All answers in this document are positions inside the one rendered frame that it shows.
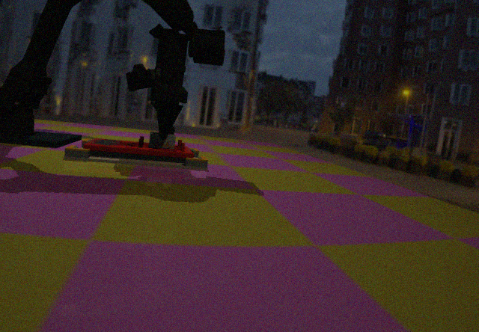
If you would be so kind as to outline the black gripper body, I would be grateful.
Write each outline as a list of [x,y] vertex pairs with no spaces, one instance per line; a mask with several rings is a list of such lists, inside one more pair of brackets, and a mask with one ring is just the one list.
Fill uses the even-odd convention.
[[150,101],[179,105],[187,103],[188,92],[183,88],[185,62],[176,58],[157,58],[156,67],[161,68],[161,84],[151,91]]

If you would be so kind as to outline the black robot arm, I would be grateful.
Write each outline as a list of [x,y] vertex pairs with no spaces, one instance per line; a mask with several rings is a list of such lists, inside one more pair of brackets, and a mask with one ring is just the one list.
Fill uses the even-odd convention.
[[[36,135],[33,108],[38,108],[52,82],[46,75],[46,65],[70,10],[81,1],[47,1],[24,58],[11,68],[0,88],[0,135]],[[158,58],[176,58],[186,62],[188,48],[189,57],[195,63],[223,65],[225,31],[198,28],[193,22],[193,11],[187,0],[142,1],[150,5],[172,28],[163,28],[158,24],[149,31],[153,37],[159,38]],[[128,90],[153,88],[161,84],[160,73],[160,67],[146,70],[143,64],[134,65],[132,72],[126,74]],[[15,102],[19,102],[19,105]]]

